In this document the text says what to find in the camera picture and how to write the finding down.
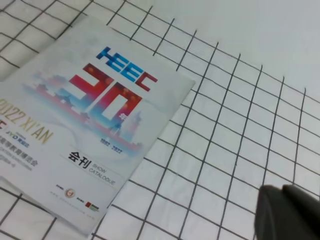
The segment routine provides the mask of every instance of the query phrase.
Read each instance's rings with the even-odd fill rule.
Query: black object
[[[320,240],[320,202],[293,185],[259,190],[257,240]]]

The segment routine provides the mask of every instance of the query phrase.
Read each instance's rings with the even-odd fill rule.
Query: grid pattern
[[[2,0],[0,81],[87,15],[196,81],[88,239],[252,240],[261,185],[320,198],[320,102],[151,5]],[[86,239],[4,181],[0,202],[0,240]]]

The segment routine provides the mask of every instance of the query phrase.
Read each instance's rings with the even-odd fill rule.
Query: booklet
[[[194,81],[86,18],[0,85],[0,176],[88,235]]]

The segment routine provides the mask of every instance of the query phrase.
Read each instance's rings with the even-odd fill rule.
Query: logo
[[[7,125],[4,121],[0,120],[0,129],[3,129]]]
[[[85,206],[86,206],[87,208],[91,209],[91,210],[94,211],[94,212],[99,212],[99,208],[98,208],[97,206],[93,205],[93,204],[92,204],[91,202],[89,202],[89,201],[85,204]]]
[[[73,189],[71,189],[71,188],[69,188],[69,189],[67,189],[67,190],[65,191],[64,194],[65,194],[65,196],[66,196],[68,199],[70,199],[70,198],[73,198],[73,197],[75,196],[76,191],[73,190]]]

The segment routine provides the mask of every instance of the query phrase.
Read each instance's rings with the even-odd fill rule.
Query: pagoda illustration
[[[123,138],[124,140],[126,140],[127,142],[132,142],[135,133],[140,125],[141,122],[141,116],[140,116],[141,112],[137,112],[136,114],[134,114],[130,119],[128,119],[127,122],[126,121],[126,125],[125,127],[123,127],[122,131],[121,131],[121,138]]]

